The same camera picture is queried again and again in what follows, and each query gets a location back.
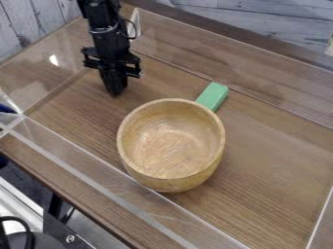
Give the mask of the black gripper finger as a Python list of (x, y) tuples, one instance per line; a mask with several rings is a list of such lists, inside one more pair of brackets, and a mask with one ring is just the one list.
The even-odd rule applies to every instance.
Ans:
[(127, 75), (122, 71), (115, 72), (113, 94), (119, 95), (127, 88)]
[(99, 70), (100, 77), (104, 83), (104, 87), (109, 94), (116, 94), (115, 84), (113, 84), (113, 75), (107, 69)]

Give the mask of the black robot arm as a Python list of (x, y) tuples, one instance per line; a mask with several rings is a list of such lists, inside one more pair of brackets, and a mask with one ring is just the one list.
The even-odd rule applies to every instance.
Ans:
[(130, 51), (127, 23), (130, 19), (119, 14), (119, 0), (76, 0), (81, 16), (88, 22), (88, 33), (93, 46), (83, 47), (83, 65), (96, 69), (111, 95), (119, 95), (127, 88), (127, 78), (140, 78), (140, 58)]

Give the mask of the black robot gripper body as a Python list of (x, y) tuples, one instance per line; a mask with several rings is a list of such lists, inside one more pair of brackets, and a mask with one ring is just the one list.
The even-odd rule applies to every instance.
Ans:
[(99, 70), (103, 78), (142, 77), (140, 58), (130, 51), (135, 39), (120, 27), (91, 28), (93, 46), (84, 47), (83, 64)]

